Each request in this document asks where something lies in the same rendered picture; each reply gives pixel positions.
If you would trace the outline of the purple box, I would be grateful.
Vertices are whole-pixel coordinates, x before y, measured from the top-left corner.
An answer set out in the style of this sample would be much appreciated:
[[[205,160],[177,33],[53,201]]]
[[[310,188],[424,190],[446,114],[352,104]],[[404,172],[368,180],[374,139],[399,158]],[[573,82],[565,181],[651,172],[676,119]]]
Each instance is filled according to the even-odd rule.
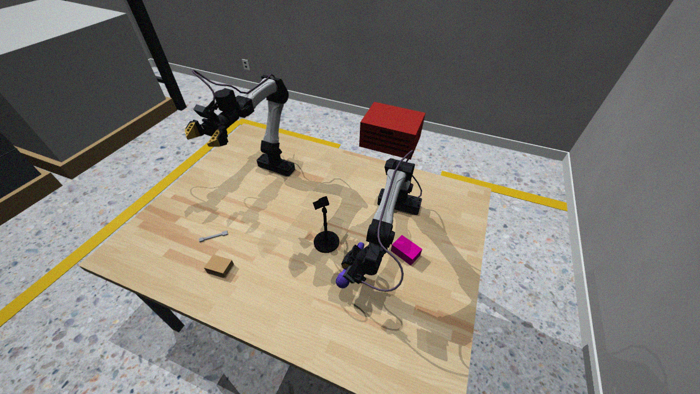
[[[421,256],[422,249],[411,240],[406,239],[404,235],[401,235],[401,237],[392,244],[392,252],[412,266],[413,262]]]

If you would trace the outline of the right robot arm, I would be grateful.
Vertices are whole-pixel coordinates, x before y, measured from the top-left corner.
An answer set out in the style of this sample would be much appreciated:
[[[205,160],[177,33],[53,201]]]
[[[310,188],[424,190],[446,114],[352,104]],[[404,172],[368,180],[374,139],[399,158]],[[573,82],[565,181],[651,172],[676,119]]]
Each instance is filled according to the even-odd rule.
[[[278,88],[278,89],[277,89]],[[225,115],[232,123],[238,120],[238,117],[245,119],[248,115],[254,112],[256,106],[266,98],[268,100],[268,116],[264,139],[261,140],[260,150],[262,154],[257,163],[266,166],[277,168],[284,172],[289,172],[295,165],[288,160],[281,159],[282,150],[278,149],[278,127],[282,115],[283,104],[288,100],[289,93],[287,87],[282,82],[281,78],[267,78],[264,82],[253,88],[248,93],[243,93],[235,97],[234,90],[223,88],[215,94],[215,104],[210,104],[207,107],[195,105],[194,109],[197,114],[205,119],[219,121],[214,110],[222,111],[220,114]],[[274,102],[277,101],[277,102]]]

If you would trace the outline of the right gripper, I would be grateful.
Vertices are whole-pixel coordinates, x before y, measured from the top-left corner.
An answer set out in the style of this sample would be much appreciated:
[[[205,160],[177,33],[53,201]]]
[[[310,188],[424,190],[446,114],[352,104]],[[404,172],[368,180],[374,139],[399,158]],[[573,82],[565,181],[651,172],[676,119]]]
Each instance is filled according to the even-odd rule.
[[[212,137],[207,143],[209,147],[221,147],[226,145],[228,143],[228,133],[226,129],[230,127],[230,122],[224,115],[220,114],[218,117],[220,122],[215,122],[210,119],[202,119],[202,124],[197,120],[190,121],[185,128],[187,140],[205,134]]]

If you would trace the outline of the brown flat block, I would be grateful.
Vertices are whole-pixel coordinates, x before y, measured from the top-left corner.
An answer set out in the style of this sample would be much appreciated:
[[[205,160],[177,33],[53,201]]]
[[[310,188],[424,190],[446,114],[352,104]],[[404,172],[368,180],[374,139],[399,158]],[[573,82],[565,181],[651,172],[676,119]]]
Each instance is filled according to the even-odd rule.
[[[232,260],[213,255],[204,268],[208,273],[226,277],[233,265]]]

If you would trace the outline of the purple microphone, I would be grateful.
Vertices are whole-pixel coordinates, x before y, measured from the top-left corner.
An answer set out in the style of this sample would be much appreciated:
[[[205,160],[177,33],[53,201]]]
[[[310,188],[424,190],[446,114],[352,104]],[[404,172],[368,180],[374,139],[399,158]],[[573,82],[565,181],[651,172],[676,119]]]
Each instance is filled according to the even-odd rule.
[[[364,249],[364,243],[363,243],[363,242],[360,242],[357,246],[358,246],[361,250]],[[347,288],[348,284],[350,283],[350,282],[348,282],[347,279],[345,279],[345,278],[342,276],[343,273],[345,273],[345,271],[347,271],[347,268],[344,268],[343,271],[342,271],[341,273],[339,273],[338,277],[336,278],[336,285],[337,285],[339,288]]]

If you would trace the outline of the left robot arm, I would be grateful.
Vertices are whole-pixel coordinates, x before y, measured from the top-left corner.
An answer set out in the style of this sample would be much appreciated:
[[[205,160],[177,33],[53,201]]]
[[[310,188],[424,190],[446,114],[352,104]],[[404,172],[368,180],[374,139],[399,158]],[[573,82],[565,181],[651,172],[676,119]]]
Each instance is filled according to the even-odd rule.
[[[388,159],[385,164],[384,168],[387,173],[387,184],[385,189],[380,190],[378,194],[378,199],[382,201],[367,231],[366,241],[369,242],[369,245],[366,247],[366,255],[362,263],[357,258],[352,266],[348,266],[347,271],[342,275],[350,283],[355,283],[357,280],[361,282],[362,280],[365,281],[366,278],[364,274],[377,274],[378,267],[380,267],[380,263],[382,262],[382,257],[387,253],[378,243],[377,230],[378,222],[381,217],[380,241],[383,247],[388,250],[395,235],[395,232],[392,230],[395,204],[404,205],[417,210],[420,209],[422,198],[408,195],[413,189],[413,184],[411,182],[415,164],[402,161],[399,168],[396,170],[395,168],[398,166],[399,161],[400,160],[396,159]]]

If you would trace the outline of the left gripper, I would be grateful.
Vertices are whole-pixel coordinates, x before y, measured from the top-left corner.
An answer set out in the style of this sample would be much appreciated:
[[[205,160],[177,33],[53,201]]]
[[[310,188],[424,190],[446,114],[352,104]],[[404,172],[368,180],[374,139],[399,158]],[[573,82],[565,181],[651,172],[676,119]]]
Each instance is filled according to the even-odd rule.
[[[366,246],[367,247],[367,246]],[[343,258],[342,260],[342,267],[347,268],[348,266],[352,266],[353,262],[358,258],[359,261],[362,263],[365,255],[366,255],[366,247],[364,249],[360,249],[357,245],[353,245],[352,250],[350,250],[347,255]],[[352,255],[352,256],[350,256]]]

